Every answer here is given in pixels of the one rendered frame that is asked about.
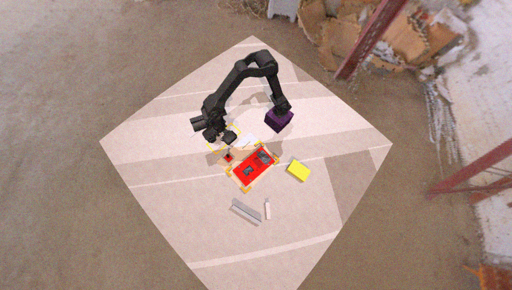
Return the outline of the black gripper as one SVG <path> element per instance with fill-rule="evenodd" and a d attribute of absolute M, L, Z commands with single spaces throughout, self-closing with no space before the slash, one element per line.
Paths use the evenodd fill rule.
<path fill-rule="evenodd" d="M 226 121 L 224 119 L 223 121 L 223 124 L 220 125 L 220 126 L 213 126 L 213 128 L 215 130 L 217 130 L 218 133 L 221 133 L 223 132 L 223 136 L 221 137 L 221 139 L 227 144 L 227 145 L 230 145 L 235 139 L 237 139 L 237 135 L 232 131 L 232 130 L 227 130 L 225 127 L 227 127 L 227 125 L 225 124 Z M 225 132 L 226 131 L 226 132 Z"/>

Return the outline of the yellow rectangular block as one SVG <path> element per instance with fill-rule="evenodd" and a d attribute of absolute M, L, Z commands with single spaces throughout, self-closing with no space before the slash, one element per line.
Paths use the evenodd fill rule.
<path fill-rule="evenodd" d="M 306 166 L 300 164 L 295 159 L 292 160 L 290 166 L 286 170 L 288 173 L 291 173 L 293 176 L 298 178 L 300 181 L 305 182 L 311 170 L 309 170 Z"/>

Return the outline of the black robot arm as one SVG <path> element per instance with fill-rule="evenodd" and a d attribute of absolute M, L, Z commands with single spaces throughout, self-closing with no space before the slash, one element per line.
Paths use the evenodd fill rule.
<path fill-rule="evenodd" d="M 259 68 L 248 67 L 252 62 L 256 62 Z M 194 132 L 206 128 L 202 132 L 204 139 L 209 143 L 214 143 L 217 140 L 216 137 L 219 137 L 220 134 L 212 125 L 220 126 L 223 124 L 223 117 L 227 115 L 225 110 L 225 103 L 227 99 L 237 89 L 241 82 L 248 77 L 261 78 L 266 76 L 273 92 L 270 97 L 275 105 L 275 109 L 272 111 L 278 118 L 287 115 L 287 111 L 290 110 L 292 106 L 281 90 L 277 76 L 278 72 L 278 62 L 275 60 L 273 55 L 271 55 L 268 49 L 262 49 L 254 53 L 250 53 L 244 59 L 236 61 L 233 69 L 230 70 L 228 76 L 219 86 L 217 91 L 210 94 L 203 101 L 203 105 L 200 109 L 202 115 L 190 118 L 190 123 L 192 124 Z"/>

